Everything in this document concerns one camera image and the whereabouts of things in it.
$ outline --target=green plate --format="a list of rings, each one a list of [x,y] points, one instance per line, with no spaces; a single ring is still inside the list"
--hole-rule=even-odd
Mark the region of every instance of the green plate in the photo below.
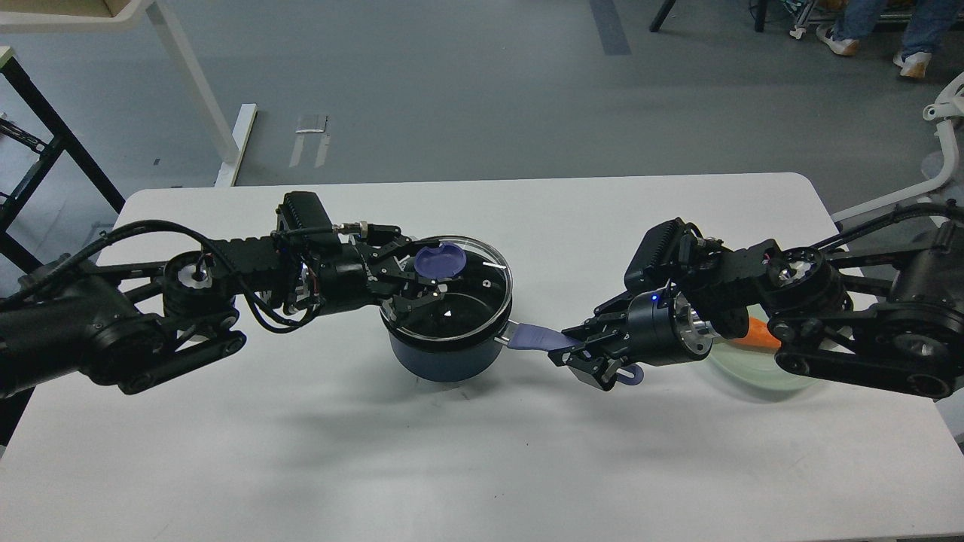
[[[766,322],[766,313],[760,306],[749,308],[751,316]],[[740,346],[723,339],[713,342],[708,359],[723,372],[740,382],[764,390],[792,392],[814,384],[817,379],[791,374],[773,360],[774,352],[761,348]]]

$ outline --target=white chair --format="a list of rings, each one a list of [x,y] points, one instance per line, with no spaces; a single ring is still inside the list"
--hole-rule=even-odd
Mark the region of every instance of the white chair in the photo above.
[[[215,186],[232,186],[244,157],[257,106],[241,105],[234,129],[218,106],[191,43],[161,0],[0,0],[0,33],[121,32],[147,14],[224,163]]]
[[[924,120],[937,122],[937,138],[941,142],[941,152],[944,154],[944,165],[937,175],[924,182],[834,213],[830,215],[834,222],[839,224],[843,220],[907,200],[929,202],[931,196],[936,196],[938,192],[947,189],[961,163],[960,147],[957,145],[957,138],[954,134],[954,123],[957,119],[964,119],[964,73],[955,77],[937,95],[934,103],[924,108]]]

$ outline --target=pot handle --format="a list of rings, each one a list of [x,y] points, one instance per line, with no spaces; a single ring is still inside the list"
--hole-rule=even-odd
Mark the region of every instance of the pot handle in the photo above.
[[[578,340],[566,337],[555,330],[532,324],[520,324],[512,320],[508,321],[505,329],[495,340],[513,350],[542,350],[544,352],[579,344]]]
[[[506,323],[505,329],[495,337],[495,340],[512,350],[542,350],[544,352],[569,348],[579,344],[578,340],[555,330],[532,324],[520,324],[513,320]],[[621,367],[620,370],[629,373],[616,373],[616,378],[622,384],[635,386],[643,381],[643,368],[637,364]]]

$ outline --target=black metal frame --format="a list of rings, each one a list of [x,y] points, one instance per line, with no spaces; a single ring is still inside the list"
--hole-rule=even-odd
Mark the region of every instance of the black metal frame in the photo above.
[[[0,203],[0,254],[25,273],[30,273],[40,267],[40,261],[23,245],[13,239],[7,233],[7,229],[20,211],[23,210],[30,197],[37,191],[40,183],[53,168],[54,163],[65,152],[73,158],[84,175],[91,180],[94,187],[117,212],[121,212],[124,198],[103,170],[100,169],[91,154],[87,152],[87,149],[81,145],[77,136],[70,131],[64,120],[54,111],[50,102],[43,97],[20,63],[11,57],[3,66],[0,66],[0,72],[3,73],[16,93],[20,95],[20,98],[30,107],[30,110],[43,122],[43,125],[53,136],[49,143],[45,143],[15,124],[0,119],[0,134],[23,144],[39,155],[37,162],[27,170],[12,193],[0,194],[0,197],[3,198],[3,203]],[[0,400],[0,446],[6,446],[9,443],[13,430],[23,415],[24,409],[27,408],[27,402],[30,400],[33,391],[34,389],[31,388],[8,399]]]

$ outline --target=person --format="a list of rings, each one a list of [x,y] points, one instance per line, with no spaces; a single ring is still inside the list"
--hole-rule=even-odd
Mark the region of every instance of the person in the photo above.
[[[894,55],[900,75],[924,79],[931,56],[940,48],[941,38],[957,19],[964,0],[918,0],[903,34],[903,47]],[[850,0],[843,14],[832,24],[817,27],[817,37],[840,56],[857,53],[860,40],[873,31],[887,7],[887,0]]]

